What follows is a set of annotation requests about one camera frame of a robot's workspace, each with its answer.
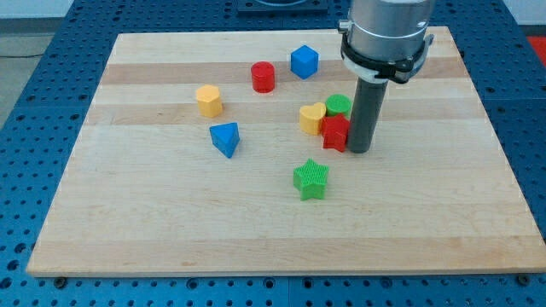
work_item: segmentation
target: wooden cutting board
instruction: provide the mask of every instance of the wooden cutting board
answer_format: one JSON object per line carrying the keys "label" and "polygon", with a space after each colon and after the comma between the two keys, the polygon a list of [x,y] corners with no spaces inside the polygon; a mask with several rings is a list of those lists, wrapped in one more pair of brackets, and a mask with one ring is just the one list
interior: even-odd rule
{"label": "wooden cutting board", "polygon": [[[546,248],[445,27],[389,84],[366,154],[322,149],[303,105],[354,95],[334,30],[122,34],[27,270],[35,276],[420,275],[545,271]],[[321,56],[302,81],[289,54]],[[252,90],[271,61],[276,89]],[[195,90],[220,87],[224,113]],[[232,159],[209,127],[238,122]],[[293,169],[329,165],[325,200]]]}

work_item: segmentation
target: green block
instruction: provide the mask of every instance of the green block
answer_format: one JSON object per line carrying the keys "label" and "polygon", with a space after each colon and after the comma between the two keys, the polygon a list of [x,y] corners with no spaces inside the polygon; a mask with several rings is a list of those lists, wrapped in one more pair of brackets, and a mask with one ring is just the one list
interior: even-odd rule
{"label": "green block", "polygon": [[301,200],[324,199],[328,170],[326,165],[319,165],[313,159],[293,170],[293,185],[299,190]]}
{"label": "green block", "polygon": [[326,116],[335,116],[343,113],[345,117],[349,117],[351,112],[351,99],[342,94],[334,94],[326,100]]}

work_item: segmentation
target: toy block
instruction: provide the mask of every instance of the toy block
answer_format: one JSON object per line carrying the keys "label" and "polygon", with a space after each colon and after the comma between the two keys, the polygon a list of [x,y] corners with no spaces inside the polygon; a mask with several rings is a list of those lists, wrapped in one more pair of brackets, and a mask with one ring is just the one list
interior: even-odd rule
{"label": "toy block", "polygon": [[215,125],[210,128],[210,132],[212,144],[226,157],[231,158],[240,140],[237,123]]}
{"label": "toy block", "polygon": [[322,102],[301,107],[299,109],[299,128],[310,135],[318,136],[321,133],[324,115],[326,115],[326,106]]}
{"label": "toy block", "polygon": [[201,115],[213,118],[217,117],[223,111],[220,89],[217,86],[203,85],[197,89],[195,95]]}
{"label": "toy block", "polygon": [[338,113],[333,117],[325,117],[322,122],[322,135],[324,136],[322,147],[334,148],[341,153],[345,152],[349,124],[343,113]]}
{"label": "toy block", "polygon": [[318,70],[318,53],[303,45],[290,55],[290,70],[302,79],[309,78]]}
{"label": "toy block", "polygon": [[301,200],[324,199],[328,170],[326,165],[319,165],[313,159],[293,170],[293,185],[299,190]]}
{"label": "toy block", "polygon": [[343,113],[345,117],[349,117],[351,111],[351,99],[342,94],[334,94],[326,100],[326,116],[335,116]]}
{"label": "toy block", "polygon": [[258,93],[269,93],[275,88],[275,67],[268,61],[254,63],[250,68],[253,89]]}

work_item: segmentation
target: green star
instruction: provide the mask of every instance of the green star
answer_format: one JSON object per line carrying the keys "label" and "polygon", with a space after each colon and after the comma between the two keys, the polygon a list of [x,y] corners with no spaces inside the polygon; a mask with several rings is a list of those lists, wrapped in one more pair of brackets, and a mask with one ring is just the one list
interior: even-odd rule
{"label": "green star", "polygon": [[293,170],[293,185],[300,191],[301,200],[324,199],[328,169],[326,165],[308,159],[303,166]]}

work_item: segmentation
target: yellow block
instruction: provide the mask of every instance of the yellow block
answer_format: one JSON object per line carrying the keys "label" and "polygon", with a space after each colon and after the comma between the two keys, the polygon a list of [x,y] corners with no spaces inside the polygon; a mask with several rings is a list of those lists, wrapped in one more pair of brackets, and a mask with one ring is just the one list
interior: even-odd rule
{"label": "yellow block", "polygon": [[203,85],[197,89],[195,94],[201,115],[213,118],[217,117],[223,111],[220,89],[217,86]]}
{"label": "yellow block", "polygon": [[311,135],[319,135],[324,115],[326,115],[326,105],[322,102],[301,107],[299,109],[299,128]]}

